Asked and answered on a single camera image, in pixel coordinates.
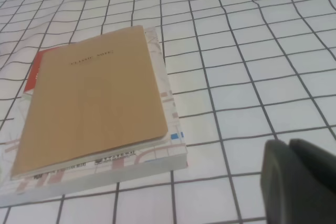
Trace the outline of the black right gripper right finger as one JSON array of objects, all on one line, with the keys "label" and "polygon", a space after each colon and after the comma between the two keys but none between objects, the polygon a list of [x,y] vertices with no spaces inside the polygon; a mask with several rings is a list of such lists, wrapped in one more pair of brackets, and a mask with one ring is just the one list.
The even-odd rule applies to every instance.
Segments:
[{"label": "black right gripper right finger", "polygon": [[335,172],[335,155],[302,139],[291,139],[289,147],[312,172]]}]

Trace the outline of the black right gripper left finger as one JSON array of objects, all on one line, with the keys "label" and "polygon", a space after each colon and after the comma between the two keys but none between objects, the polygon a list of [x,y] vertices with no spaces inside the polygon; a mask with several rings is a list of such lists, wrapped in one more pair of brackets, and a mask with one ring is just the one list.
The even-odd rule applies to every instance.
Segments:
[{"label": "black right gripper left finger", "polygon": [[265,144],[260,186],[267,223],[335,223],[335,172],[312,172],[283,141]]}]

